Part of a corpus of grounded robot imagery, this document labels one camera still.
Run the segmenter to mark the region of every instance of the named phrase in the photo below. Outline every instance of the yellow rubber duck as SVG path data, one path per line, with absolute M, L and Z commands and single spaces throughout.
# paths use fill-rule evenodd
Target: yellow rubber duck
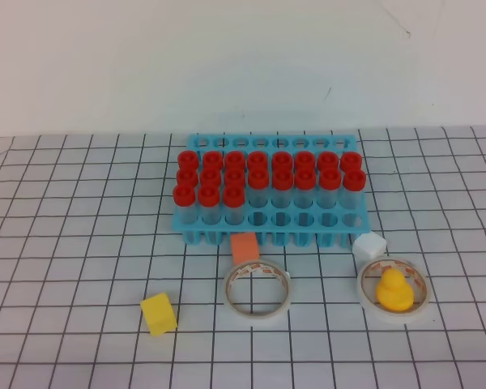
M 387 269 L 376 287 L 376 298 L 380 304 L 394 312 L 408 310 L 414 304 L 414 290 L 398 269 Z

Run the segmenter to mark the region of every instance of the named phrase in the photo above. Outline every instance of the white wall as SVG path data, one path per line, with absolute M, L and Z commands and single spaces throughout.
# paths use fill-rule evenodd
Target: white wall
M 486 0 L 0 0 L 0 135 L 434 124 L 486 124 Z

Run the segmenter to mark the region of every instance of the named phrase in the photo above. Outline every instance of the red cap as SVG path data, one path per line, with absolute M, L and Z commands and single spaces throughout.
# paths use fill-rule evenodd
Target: red cap
M 312 152 L 298 152 L 295 155 L 295 170 L 315 169 L 315 155 Z
M 247 158 L 246 165 L 251 169 L 268 169 L 268 155 L 265 152 L 251 152 Z
M 193 205 L 196 199 L 193 187 L 183 184 L 175 186 L 175 189 L 173 189 L 173 199 L 175 200 L 175 204 L 180 207 Z
M 340 179 L 340 171 L 337 168 L 325 169 L 321 171 L 318 185 L 322 189 L 335 190 L 340 188 Z
M 200 173 L 200 183 L 202 185 L 221 185 L 221 173 L 218 169 L 204 169 Z
M 224 189 L 224 204 L 230 208 L 238 208 L 245 203 L 245 189 L 241 186 L 229 185 Z
M 265 189 L 268 183 L 268 169 L 258 168 L 249 171 L 249 186 L 252 189 Z
M 272 156 L 272 170 L 286 169 L 292 170 L 293 159 L 289 152 L 276 152 Z
M 182 168 L 177 171 L 177 183 L 191 185 L 195 187 L 198 184 L 198 175 L 196 170 Z
M 343 176 L 343 187 L 352 192 L 365 188 L 365 173 L 361 170 L 349 170 Z
M 277 190 L 289 190 L 293 186 L 293 173 L 291 170 L 278 169 L 272 174 L 272 186 Z
M 225 169 L 224 184 L 245 186 L 245 171 L 239 168 Z
M 325 169 L 338 169 L 339 156 L 334 152 L 321 152 L 317 158 L 317 169 L 321 172 Z
M 317 183 L 317 175 L 312 169 L 299 169 L 295 172 L 295 186 L 302 190 L 310 190 Z
M 345 152 L 340 158 L 340 170 L 346 173 L 348 170 L 360 170 L 362 168 L 362 156 L 357 152 Z
M 213 185 L 202 185 L 198 190 L 198 202 L 204 207 L 214 207 L 220 203 L 220 188 Z
M 191 150 L 185 150 L 178 154 L 178 166 L 180 169 L 192 169 L 196 170 L 200 166 L 200 161 L 198 160 L 198 154 L 192 152 Z
M 245 171 L 245 153 L 230 152 L 225 156 L 225 168 L 238 168 Z
M 221 152 L 206 152 L 203 154 L 203 168 L 221 170 L 224 167 L 224 158 Z

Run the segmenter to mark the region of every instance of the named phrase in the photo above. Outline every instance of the tape roll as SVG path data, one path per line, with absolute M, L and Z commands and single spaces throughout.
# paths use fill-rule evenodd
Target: tape roll
M 236 282 L 236 280 L 239 278 L 248 276 L 254 271 L 261 271 L 266 275 L 275 277 L 284 288 L 285 297 L 283 302 L 280 303 L 277 309 L 268 312 L 250 313 L 242 310 L 231 299 L 230 293 L 232 291 L 234 282 Z M 278 267 L 276 264 L 266 261 L 252 261 L 236 265 L 231 269 L 231 271 L 225 276 L 224 279 L 225 305 L 236 316 L 238 316 L 241 320 L 244 320 L 245 323 L 248 323 L 251 326 L 268 326 L 278 322 L 290 308 L 290 302 L 292 300 L 291 291 L 292 284 L 290 282 L 289 274 L 285 270 Z
M 376 285 L 382 273 L 389 268 L 400 270 L 407 278 L 407 282 L 411 284 L 414 290 L 414 305 L 411 309 L 404 312 L 392 312 L 378 303 Z M 432 296 L 430 283 L 422 271 L 412 263 L 392 257 L 380 257 L 366 263 L 358 273 L 356 289 L 360 304 L 364 309 L 382 322 L 390 324 L 409 324 L 422 319 L 428 311 L 426 308 Z

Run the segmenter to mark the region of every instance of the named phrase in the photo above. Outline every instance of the white block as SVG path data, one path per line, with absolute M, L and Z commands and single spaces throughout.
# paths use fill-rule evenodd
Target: white block
M 362 233 L 353 243 L 357 259 L 373 260 L 386 252 L 387 241 L 377 233 Z

